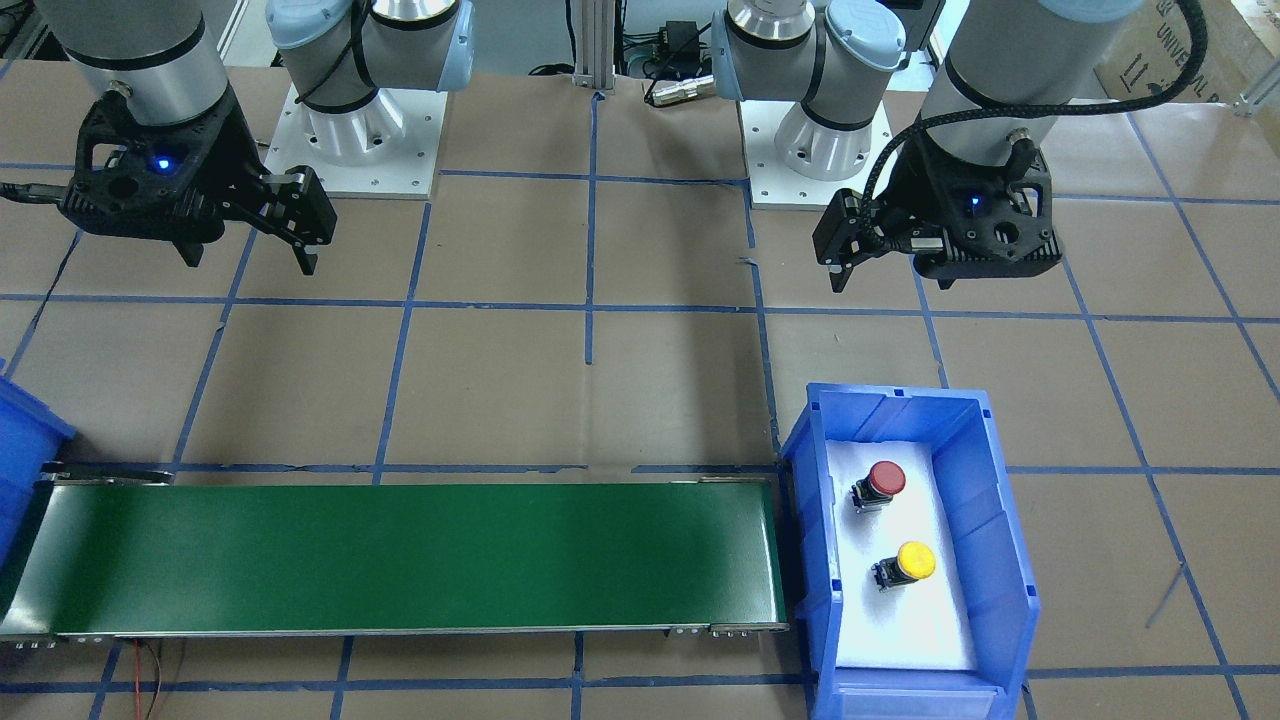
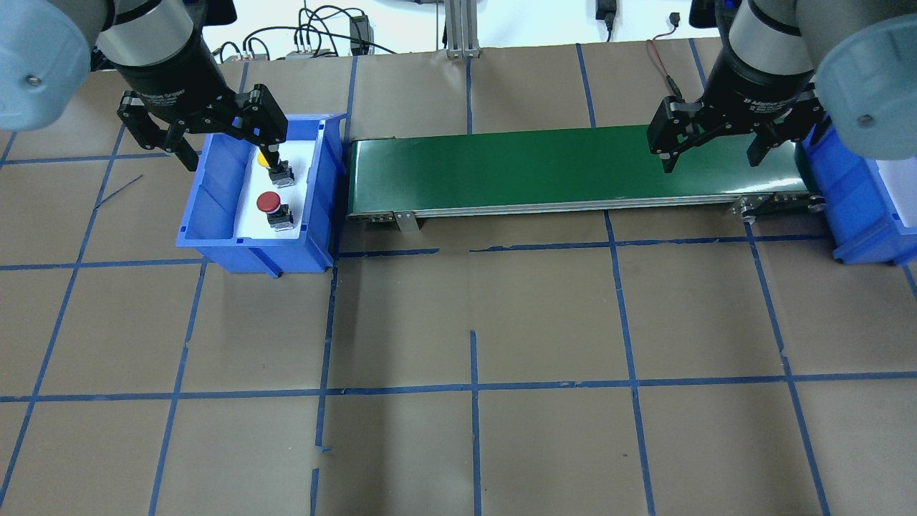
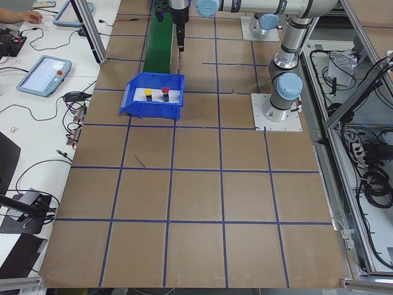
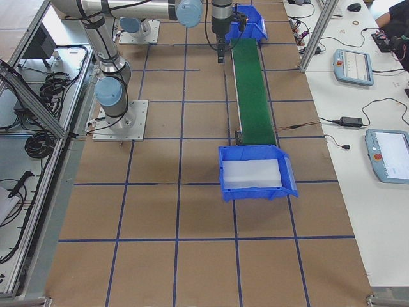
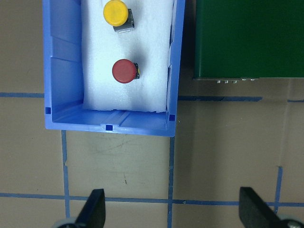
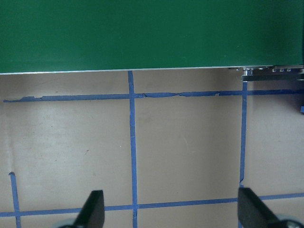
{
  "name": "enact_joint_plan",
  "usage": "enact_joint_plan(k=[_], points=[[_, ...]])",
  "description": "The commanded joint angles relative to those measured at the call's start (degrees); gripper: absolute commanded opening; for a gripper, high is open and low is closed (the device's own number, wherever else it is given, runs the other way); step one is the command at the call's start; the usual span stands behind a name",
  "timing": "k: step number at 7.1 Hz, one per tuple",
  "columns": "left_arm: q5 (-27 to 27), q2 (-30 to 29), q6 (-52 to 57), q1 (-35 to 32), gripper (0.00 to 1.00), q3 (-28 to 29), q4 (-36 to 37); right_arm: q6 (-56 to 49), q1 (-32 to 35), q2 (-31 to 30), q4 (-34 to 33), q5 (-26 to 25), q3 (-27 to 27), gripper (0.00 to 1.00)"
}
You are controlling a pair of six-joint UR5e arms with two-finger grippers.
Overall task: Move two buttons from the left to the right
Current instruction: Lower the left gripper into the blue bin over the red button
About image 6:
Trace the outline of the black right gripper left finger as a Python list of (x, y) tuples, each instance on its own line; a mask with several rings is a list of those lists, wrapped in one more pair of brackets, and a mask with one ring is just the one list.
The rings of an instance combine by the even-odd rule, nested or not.
[(74, 228), (102, 228), (105, 222), (104, 194), (102, 190), (90, 193), (73, 223)]

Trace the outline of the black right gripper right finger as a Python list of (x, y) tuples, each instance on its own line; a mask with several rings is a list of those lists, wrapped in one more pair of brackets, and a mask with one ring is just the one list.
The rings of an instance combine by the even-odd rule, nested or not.
[(238, 189), (237, 217), (244, 228), (286, 228), (280, 220), (250, 189)]

